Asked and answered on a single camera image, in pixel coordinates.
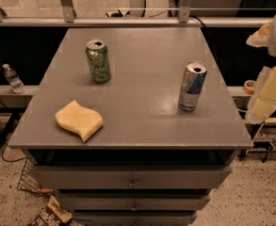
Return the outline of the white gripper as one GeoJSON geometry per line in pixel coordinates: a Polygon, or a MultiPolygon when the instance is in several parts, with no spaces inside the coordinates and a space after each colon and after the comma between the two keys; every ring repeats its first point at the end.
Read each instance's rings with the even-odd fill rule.
{"type": "MultiPolygon", "coordinates": [[[[252,47],[268,47],[268,53],[276,57],[276,15],[272,22],[262,25],[251,34],[246,44],[252,47]]],[[[259,124],[276,111],[276,66],[264,67],[254,86],[245,119],[248,123],[259,124]]]]}

